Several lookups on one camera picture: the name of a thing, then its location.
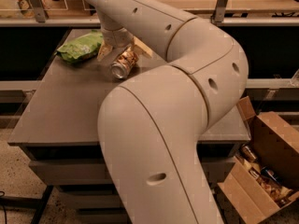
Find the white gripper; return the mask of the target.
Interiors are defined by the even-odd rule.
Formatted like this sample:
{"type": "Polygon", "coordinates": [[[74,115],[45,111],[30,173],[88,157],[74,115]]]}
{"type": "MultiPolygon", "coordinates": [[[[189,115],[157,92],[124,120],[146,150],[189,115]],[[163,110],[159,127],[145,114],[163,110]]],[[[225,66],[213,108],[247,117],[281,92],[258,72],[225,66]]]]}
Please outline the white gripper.
{"type": "Polygon", "coordinates": [[[124,48],[133,42],[132,48],[137,55],[143,55],[150,59],[152,57],[152,50],[139,40],[136,36],[134,37],[125,28],[110,31],[107,29],[101,29],[104,41],[98,51],[97,60],[101,62],[113,48],[124,48]]]}

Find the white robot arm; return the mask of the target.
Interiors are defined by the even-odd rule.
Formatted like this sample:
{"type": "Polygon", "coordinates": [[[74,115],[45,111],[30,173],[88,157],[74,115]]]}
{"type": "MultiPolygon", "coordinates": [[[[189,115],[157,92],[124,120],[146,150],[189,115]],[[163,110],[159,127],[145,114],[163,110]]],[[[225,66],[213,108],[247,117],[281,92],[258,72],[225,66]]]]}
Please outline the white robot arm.
{"type": "Polygon", "coordinates": [[[122,82],[99,110],[100,146],[132,223],[223,224],[196,144],[242,95],[245,52],[209,21],[155,0],[85,1],[106,43],[137,37],[165,61],[122,82]]]}

